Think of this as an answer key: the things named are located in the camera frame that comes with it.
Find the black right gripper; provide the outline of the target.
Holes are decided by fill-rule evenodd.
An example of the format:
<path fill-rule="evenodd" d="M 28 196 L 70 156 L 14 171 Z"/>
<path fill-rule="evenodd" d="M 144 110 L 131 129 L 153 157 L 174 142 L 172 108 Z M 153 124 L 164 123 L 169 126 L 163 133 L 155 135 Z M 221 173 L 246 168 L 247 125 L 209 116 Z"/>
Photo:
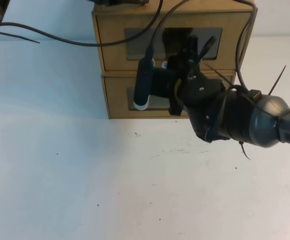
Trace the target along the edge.
<path fill-rule="evenodd" d="M 211 36 L 198 54 L 198 38 L 189 35 L 185 57 L 168 58 L 168 69 L 177 75 L 173 86 L 176 103 L 186 111 L 195 135 L 207 143 L 227 139 L 220 133 L 226 87 L 219 78 L 208 78 L 200 68 L 201 60 L 214 44 L 215 37 Z"/>

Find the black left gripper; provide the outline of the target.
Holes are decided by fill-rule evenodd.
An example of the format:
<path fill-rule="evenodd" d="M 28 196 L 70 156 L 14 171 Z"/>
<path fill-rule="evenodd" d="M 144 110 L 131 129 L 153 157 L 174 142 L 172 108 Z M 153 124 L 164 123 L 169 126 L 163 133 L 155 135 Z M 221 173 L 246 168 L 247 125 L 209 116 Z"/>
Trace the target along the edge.
<path fill-rule="evenodd" d="M 88 0 L 96 5 L 102 6 L 117 6 L 122 4 L 144 5 L 148 4 L 149 0 Z"/>

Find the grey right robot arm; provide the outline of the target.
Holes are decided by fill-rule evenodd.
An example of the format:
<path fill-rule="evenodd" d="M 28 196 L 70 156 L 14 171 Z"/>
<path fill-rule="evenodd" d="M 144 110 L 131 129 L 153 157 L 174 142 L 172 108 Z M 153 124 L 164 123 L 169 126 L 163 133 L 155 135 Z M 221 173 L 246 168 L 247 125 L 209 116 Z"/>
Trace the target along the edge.
<path fill-rule="evenodd" d="M 185 111 L 196 136 L 207 143 L 235 140 L 262 148 L 290 144 L 290 107 L 282 98 L 232 83 L 226 87 L 222 74 L 212 79 L 201 72 L 200 60 L 215 41 L 210 37 L 199 51 L 198 38 L 187 38 L 177 55 L 179 76 L 169 113 L 179 116 Z"/>

